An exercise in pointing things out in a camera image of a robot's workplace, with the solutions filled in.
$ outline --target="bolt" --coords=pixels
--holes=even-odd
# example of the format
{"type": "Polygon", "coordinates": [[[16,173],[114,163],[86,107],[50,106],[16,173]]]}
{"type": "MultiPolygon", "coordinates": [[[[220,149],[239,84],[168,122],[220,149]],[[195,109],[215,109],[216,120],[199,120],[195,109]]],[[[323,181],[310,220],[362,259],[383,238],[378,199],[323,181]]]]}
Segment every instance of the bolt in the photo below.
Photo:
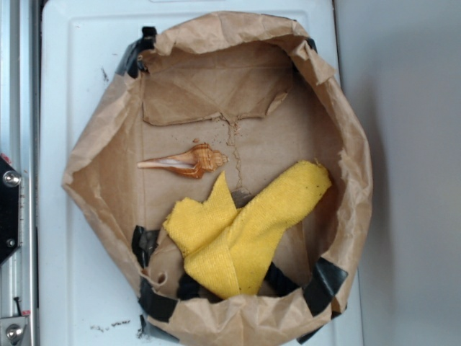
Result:
{"type": "Polygon", "coordinates": [[[22,339],[22,328],[17,324],[11,324],[8,328],[6,328],[6,337],[12,345],[17,345],[17,343],[22,339]]]}
{"type": "Polygon", "coordinates": [[[8,240],[6,241],[6,245],[7,245],[8,247],[14,247],[14,245],[16,245],[16,241],[15,241],[14,239],[8,239],[8,240]]]}
{"type": "Polygon", "coordinates": [[[16,187],[21,182],[21,176],[15,171],[8,171],[3,174],[3,183],[7,187],[16,187]]]}

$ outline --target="yellow cloth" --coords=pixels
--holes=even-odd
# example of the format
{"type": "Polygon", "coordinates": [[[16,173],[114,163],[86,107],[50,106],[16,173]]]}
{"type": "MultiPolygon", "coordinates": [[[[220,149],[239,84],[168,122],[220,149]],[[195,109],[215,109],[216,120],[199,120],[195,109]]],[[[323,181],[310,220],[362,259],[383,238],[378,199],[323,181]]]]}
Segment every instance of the yellow cloth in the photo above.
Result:
{"type": "Polygon", "coordinates": [[[204,203],[176,203],[164,228],[184,269],[221,298],[257,294],[283,232],[302,221],[331,186],[320,164],[300,161],[236,209],[220,174],[204,203]]]}

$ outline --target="conch shell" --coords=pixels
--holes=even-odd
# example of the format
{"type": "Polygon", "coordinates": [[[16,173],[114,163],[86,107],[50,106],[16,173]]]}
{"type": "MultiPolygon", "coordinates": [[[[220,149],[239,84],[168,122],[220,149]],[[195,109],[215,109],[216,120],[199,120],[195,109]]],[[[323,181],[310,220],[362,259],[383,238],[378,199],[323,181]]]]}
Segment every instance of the conch shell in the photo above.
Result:
{"type": "Polygon", "coordinates": [[[185,177],[200,179],[205,172],[213,172],[227,161],[226,155],[202,143],[182,154],[138,162],[138,168],[163,168],[185,177]]]}

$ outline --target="aluminum rail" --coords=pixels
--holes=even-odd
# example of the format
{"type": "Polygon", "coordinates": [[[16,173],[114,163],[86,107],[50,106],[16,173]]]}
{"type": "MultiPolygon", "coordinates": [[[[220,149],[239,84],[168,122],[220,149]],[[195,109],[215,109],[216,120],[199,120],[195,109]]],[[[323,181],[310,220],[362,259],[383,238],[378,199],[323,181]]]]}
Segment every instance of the aluminum rail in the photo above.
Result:
{"type": "Polygon", "coordinates": [[[19,318],[25,320],[28,338],[21,345],[38,345],[40,8],[40,1],[0,0],[0,152],[10,158],[12,167],[22,177],[20,247],[0,267],[0,345],[9,344],[4,340],[9,319],[19,318]]]}

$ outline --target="paper bag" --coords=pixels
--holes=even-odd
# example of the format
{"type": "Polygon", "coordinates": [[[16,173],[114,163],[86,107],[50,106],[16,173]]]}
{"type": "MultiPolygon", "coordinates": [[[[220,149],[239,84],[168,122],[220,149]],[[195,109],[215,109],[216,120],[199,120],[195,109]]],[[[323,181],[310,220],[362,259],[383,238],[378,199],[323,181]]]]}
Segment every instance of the paper bag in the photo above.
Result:
{"type": "Polygon", "coordinates": [[[364,132],[334,69],[296,22],[216,12],[157,35],[145,28],[73,149],[63,187],[130,282],[155,335],[184,345],[280,345],[344,311],[370,222],[364,132]],[[229,162],[202,179],[142,160],[208,143],[229,162]],[[206,200],[225,170],[247,199],[297,161],[324,165],[333,186],[285,232],[274,265],[297,289],[223,301],[202,288],[179,299],[182,257],[162,223],[176,201],[206,200]]]}

